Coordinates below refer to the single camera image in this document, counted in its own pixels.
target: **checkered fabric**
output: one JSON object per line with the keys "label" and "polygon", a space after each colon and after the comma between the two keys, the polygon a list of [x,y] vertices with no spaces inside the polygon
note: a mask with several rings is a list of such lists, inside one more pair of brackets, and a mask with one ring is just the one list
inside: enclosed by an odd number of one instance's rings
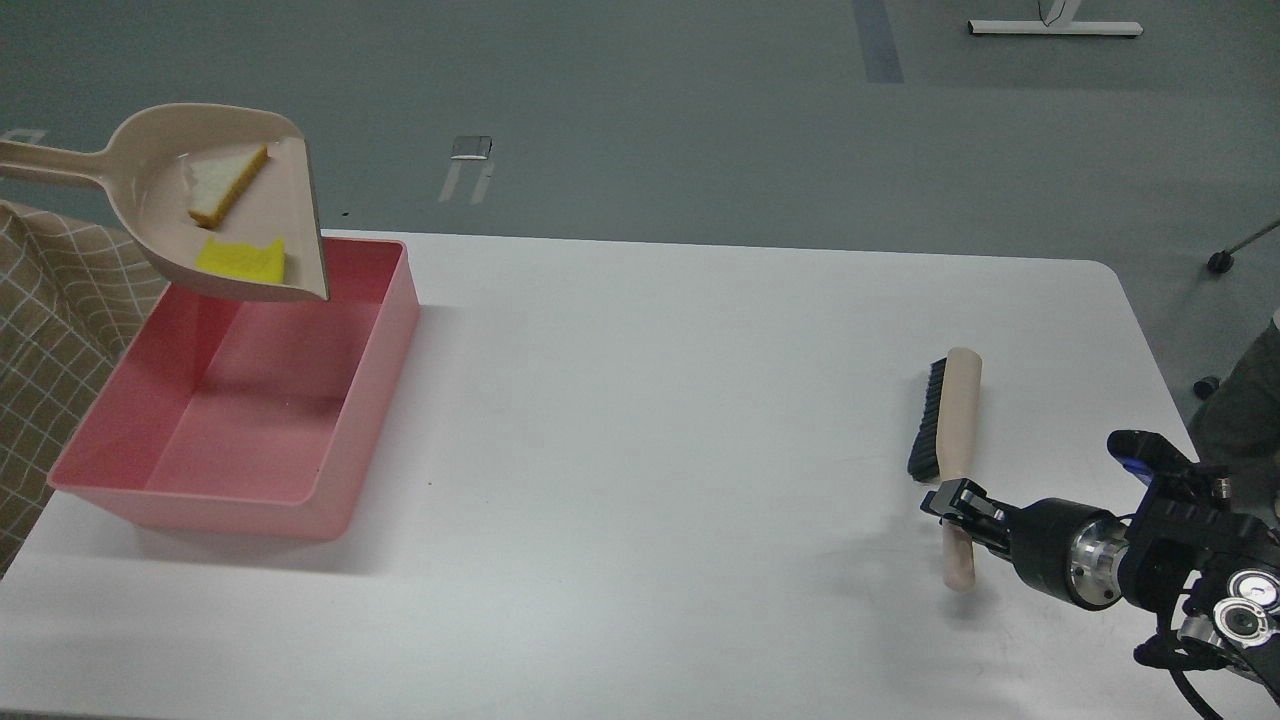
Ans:
{"label": "checkered fabric", "polygon": [[45,477],[164,290],[123,231],[0,201],[0,578]]}

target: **yellow sponge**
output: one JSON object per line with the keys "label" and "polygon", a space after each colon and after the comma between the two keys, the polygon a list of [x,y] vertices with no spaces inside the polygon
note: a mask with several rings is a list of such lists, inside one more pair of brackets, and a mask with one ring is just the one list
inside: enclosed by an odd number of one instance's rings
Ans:
{"label": "yellow sponge", "polygon": [[218,242],[209,236],[196,255],[196,266],[206,273],[279,284],[284,282],[284,238],[253,247],[247,242]]}

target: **white table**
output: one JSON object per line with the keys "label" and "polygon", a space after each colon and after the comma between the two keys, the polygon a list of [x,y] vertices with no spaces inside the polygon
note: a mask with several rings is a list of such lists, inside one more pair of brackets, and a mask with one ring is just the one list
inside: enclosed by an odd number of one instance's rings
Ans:
{"label": "white table", "polygon": [[[352,237],[362,233],[332,231]],[[942,587],[905,473],[986,359],[993,497],[1133,510],[1190,452],[1098,264],[434,234],[348,533],[159,532],[58,495],[0,583],[0,707],[163,717],[1188,717],[1153,618]],[[1274,711],[1220,673],[1226,714]]]}

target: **dustpan handle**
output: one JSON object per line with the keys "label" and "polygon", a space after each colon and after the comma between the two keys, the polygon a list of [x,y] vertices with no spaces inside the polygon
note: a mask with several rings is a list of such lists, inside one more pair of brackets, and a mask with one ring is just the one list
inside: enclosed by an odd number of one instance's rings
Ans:
{"label": "dustpan handle", "polygon": [[6,178],[97,187],[104,167],[101,152],[0,140],[0,176]]}

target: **black bristles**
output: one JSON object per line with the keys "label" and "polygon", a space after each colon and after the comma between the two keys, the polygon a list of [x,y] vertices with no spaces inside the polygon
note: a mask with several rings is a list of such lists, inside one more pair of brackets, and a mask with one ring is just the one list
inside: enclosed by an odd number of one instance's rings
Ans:
{"label": "black bristles", "polygon": [[938,468],[936,443],[938,439],[938,410],[942,405],[942,373],[947,369],[943,357],[929,365],[929,383],[924,388],[924,416],[920,419],[920,432],[911,445],[911,456],[906,460],[906,471],[919,483],[927,483],[942,471]]}

